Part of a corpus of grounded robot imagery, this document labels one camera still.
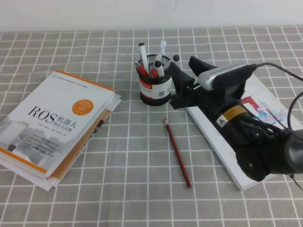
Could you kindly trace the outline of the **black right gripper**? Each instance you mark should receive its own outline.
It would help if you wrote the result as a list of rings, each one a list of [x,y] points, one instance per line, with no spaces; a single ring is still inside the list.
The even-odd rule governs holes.
[[[189,67],[199,77],[203,72],[217,68],[195,56],[189,59]],[[219,116],[227,110],[241,104],[241,97],[247,79],[234,79],[235,85],[225,89],[208,91],[195,83],[195,79],[183,72],[177,64],[171,62],[167,68],[172,77],[176,94],[171,96],[170,104],[174,109],[197,106],[208,120],[215,125]]]

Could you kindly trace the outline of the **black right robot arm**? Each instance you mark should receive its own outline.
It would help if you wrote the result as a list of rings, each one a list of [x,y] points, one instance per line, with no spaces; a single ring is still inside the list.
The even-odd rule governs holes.
[[[175,63],[167,68],[176,89],[170,100],[174,109],[198,107],[234,150],[250,179],[260,182],[269,174],[302,173],[303,131],[292,128],[291,115],[279,128],[244,106],[242,96],[257,64],[216,67],[191,57],[189,66],[195,78]]]

